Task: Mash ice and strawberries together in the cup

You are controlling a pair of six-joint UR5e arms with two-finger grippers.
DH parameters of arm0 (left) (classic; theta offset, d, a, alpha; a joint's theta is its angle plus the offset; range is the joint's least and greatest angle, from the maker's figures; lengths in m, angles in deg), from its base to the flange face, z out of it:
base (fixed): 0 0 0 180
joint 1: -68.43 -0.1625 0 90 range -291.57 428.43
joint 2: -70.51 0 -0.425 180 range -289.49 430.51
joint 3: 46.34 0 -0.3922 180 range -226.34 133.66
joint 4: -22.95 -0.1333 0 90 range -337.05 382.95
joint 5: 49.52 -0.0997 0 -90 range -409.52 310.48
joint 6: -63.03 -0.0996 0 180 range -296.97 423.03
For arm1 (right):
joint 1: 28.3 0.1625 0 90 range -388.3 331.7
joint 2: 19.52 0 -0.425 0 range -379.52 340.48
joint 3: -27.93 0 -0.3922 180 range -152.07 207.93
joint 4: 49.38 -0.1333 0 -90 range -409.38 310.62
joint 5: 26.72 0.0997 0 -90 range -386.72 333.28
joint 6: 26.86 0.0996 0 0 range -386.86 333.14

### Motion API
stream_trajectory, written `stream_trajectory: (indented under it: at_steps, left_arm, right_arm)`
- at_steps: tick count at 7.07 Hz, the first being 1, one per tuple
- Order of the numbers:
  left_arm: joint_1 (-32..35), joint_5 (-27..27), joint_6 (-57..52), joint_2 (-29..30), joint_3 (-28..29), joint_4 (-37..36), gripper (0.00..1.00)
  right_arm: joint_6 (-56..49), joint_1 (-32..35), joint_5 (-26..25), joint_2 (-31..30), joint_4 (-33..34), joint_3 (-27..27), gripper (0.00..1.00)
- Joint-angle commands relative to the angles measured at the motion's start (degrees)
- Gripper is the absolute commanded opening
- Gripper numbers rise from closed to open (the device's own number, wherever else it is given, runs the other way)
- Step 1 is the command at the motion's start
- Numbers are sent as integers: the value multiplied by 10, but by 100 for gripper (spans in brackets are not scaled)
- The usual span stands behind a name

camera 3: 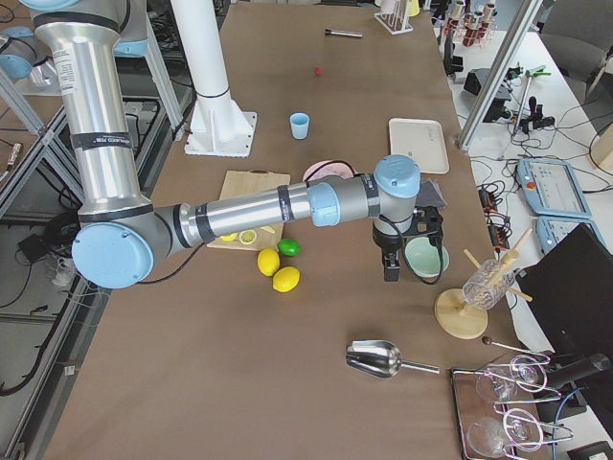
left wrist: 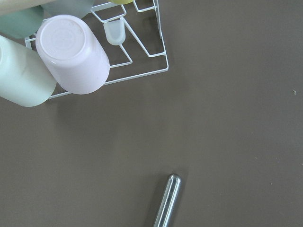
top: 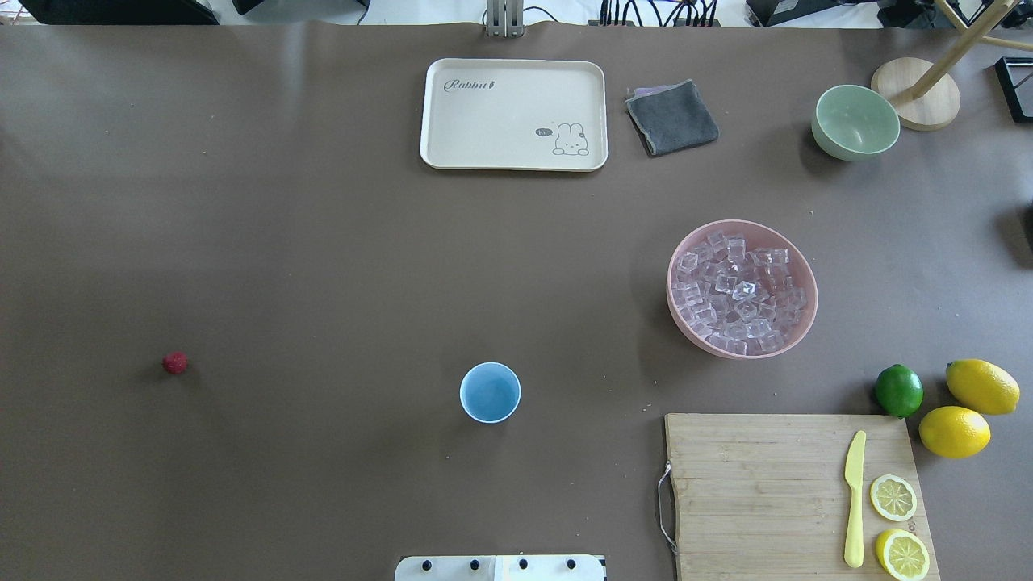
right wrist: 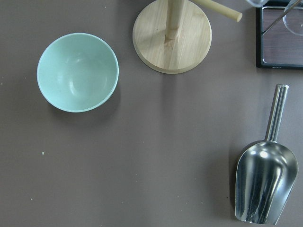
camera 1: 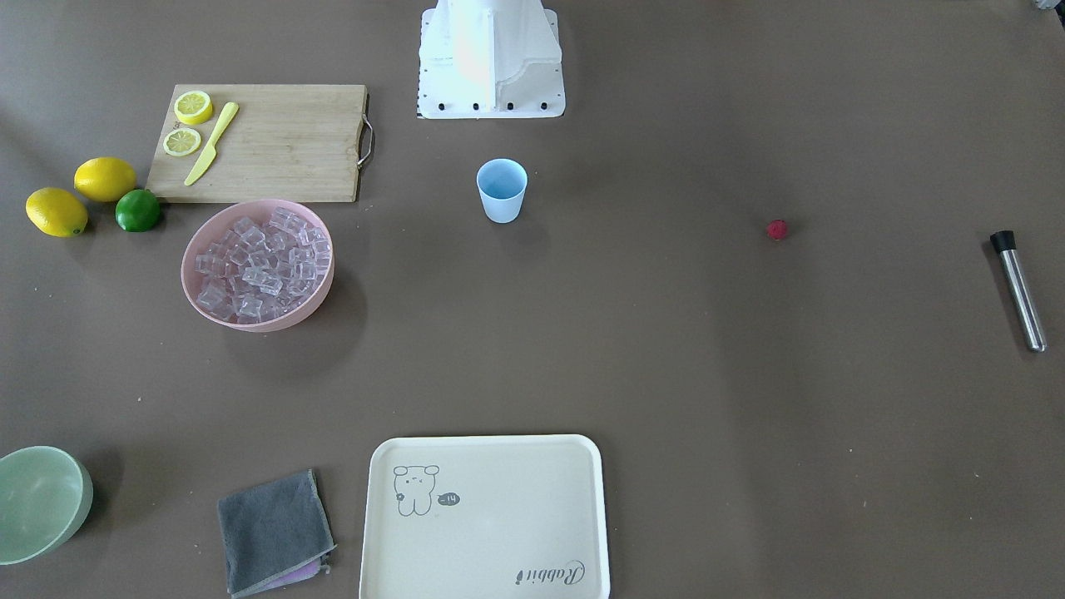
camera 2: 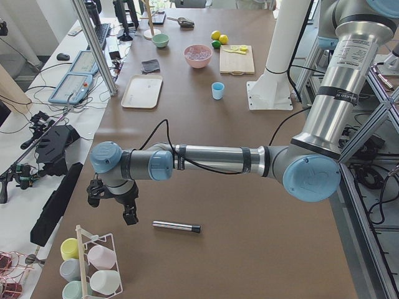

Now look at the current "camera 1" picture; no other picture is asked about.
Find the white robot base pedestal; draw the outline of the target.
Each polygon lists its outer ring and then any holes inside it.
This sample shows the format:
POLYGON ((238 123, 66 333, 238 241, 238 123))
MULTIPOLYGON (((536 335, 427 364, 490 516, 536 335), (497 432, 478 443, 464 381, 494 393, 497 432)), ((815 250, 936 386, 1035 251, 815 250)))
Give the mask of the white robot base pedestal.
POLYGON ((438 1, 421 15, 423 119, 562 116, 558 15, 540 1, 438 1))

